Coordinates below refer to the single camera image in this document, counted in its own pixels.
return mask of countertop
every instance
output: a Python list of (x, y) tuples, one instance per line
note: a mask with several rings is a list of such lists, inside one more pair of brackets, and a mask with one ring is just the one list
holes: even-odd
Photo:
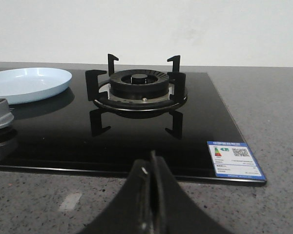
[[(107, 69), (99, 64), (20, 62), (0, 62), (0, 67)], [(116, 65), (116, 70), (138, 67), (171, 69)], [(182, 66), (181, 72), (208, 72), (268, 181), (264, 187), (180, 182), (182, 188), (235, 234), (293, 234), (293, 68)], [(77, 233), (124, 182), (0, 172), (0, 234)]]

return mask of burner cap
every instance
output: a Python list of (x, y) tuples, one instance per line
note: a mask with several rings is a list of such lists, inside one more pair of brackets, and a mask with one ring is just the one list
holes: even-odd
[(159, 71), (125, 70), (110, 76), (110, 91), (120, 98), (158, 98), (167, 94), (168, 88), (168, 75)]

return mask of sticker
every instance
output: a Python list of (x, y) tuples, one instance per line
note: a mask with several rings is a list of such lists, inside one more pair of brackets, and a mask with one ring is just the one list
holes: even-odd
[(265, 180), (246, 143), (208, 141), (217, 177)]

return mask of glass surface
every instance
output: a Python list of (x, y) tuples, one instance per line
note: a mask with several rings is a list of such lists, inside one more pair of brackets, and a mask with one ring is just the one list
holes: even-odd
[(215, 176), (207, 141), (245, 141), (206, 73), (187, 73), (183, 106), (143, 118), (102, 112), (87, 99), (85, 71), (68, 71), (68, 90), (10, 106), (18, 147), (0, 157), (0, 170), (123, 177), (134, 160), (148, 160), (155, 150), (181, 180), (265, 183)]

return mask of light blue plate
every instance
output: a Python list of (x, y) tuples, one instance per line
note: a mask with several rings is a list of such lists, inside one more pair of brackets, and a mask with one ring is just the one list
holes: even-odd
[(72, 74), (57, 68), (22, 68), (0, 72), (0, 98), (20, 104), (52, 97), (68, 88)]

